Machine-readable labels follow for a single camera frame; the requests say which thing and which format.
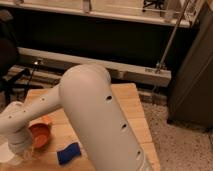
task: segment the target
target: blue sponge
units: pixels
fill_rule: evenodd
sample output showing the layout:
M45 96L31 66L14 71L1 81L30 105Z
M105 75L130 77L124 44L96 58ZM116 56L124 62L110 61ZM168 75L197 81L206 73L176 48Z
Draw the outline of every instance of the blue sponge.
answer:
M77 156L81 156L81 151L78 143L72 143L64 150L57 152L59 165L67 164Z

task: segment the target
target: wooden tabletop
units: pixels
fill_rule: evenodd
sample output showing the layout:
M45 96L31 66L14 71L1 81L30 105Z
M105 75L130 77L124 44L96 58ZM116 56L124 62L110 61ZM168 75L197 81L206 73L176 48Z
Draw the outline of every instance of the wooden tabletop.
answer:
M158 156L152 141L149 126L147 124L143 107L141 105L135 84L114 84L112 90L121 108L127 117L139 143L155 171L160 170ZM45 93L46 89L30 90L26 103L30 103L34 98ZM93 165L87 158L87 154L79 142L74 130L68 122L62 109L55 111L49 116L52 118L52 140L50 144L41 151L35 151L34 158L20 166L2 165L1 171L95 171ZM31 124L42 122L40 119L32 121ZM78 157L65 166L58 164L56 151L62 150L73 142L79 142L82 157Z

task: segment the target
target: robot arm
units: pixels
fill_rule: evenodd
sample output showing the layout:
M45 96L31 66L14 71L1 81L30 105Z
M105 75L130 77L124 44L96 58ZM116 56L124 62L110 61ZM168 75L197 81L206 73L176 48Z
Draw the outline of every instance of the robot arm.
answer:
M42 97L15 105L17 110L0 115L0 134L14 153L32 143L29 121L62 107L97 171L151 170L111 91L109 73L100 66L73 67Z

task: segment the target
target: speckled floor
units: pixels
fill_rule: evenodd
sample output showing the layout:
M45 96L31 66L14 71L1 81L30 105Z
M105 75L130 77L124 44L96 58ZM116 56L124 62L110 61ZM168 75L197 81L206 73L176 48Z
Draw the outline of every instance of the speckled floor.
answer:
M0 110L4 97L0 94ZM159 156L162 171L211 171L213 150L207 133L199 127L168 125L165 106L143 102L145 115Z

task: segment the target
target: black cabinet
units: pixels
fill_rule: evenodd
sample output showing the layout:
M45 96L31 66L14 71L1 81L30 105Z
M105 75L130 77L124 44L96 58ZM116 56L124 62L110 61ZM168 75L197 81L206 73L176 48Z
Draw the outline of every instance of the black cabinet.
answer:
M200 31L170 86L169 121L213 128L213 11L207 4L200 19Z

